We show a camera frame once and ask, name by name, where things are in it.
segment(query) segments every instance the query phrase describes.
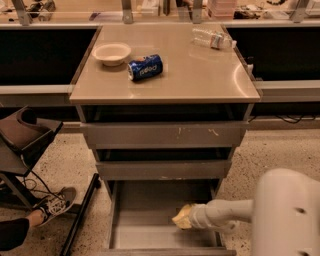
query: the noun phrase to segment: blue can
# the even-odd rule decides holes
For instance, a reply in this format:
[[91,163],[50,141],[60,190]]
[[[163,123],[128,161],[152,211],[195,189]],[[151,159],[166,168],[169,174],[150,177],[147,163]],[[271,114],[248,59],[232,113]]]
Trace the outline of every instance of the blue can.
[[128,64],[129,78],[132,81],[149,78],[161,74],[163,64],[158,54],[143,57],[139,60],[130,61]]

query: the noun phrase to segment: floor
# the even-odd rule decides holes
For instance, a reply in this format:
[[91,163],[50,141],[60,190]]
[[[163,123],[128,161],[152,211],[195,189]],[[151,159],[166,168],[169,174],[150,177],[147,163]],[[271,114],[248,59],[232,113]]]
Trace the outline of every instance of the floor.
[[[236,150],[228,177],[222,183],[218,198],[237,200],[252,198],[259,177],[276,167],[291,168],[320,180],[319,121],[289,124],[281,120],[254,120],[241,146]],[[35,167],[35,172],[52,191],[74,186],[81,202],[93,173],[94,157],[82,134],[60,133]],[[34,177],[28,181],[34,187]],[[36,189],[43,190],[39,181]],[[100,255],[106,251],[105,236],[110,199],[104,184],[94,192],[93,200],[72,247],[73,256]],[[0,208],[0,221],[26,216],[27,212]],[[29,231],[23,246],[1,256],[59,255],[73,215],[64,214],[47,225]],[[233,235],[224,235],[228,249],[237,255],[250,255],[250,224],[241,223]]]

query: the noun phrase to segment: workbench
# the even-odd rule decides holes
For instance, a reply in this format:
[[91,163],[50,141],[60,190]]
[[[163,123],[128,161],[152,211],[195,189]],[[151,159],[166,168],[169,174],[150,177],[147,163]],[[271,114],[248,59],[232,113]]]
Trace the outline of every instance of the workbench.
[[[107,255],[235,255],[212,231],[178,230],[188,202],[207,202],[228,174],[260,95],[234,49],[191,43],[193,24],[104,24],[95,46],[123,42],[131,59],[159,54],[159,76],[90,55],[70,102],[112,199]],[[223,31],[218,24],[202,24]]]

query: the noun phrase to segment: table top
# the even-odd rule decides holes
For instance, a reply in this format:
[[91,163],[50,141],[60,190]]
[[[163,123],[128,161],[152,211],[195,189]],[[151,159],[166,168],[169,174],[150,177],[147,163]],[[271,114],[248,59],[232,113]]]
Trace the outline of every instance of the table top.
[[73,104],[162,104],[258,102],[260,96],[234,49],[194,45],[192,28],[222,31],[219,24],[105,24],[95,46],[123,42],[130,59],[159,54],[161,75],[133,82],[127,63],[106,67],[90,54],[73,88]]

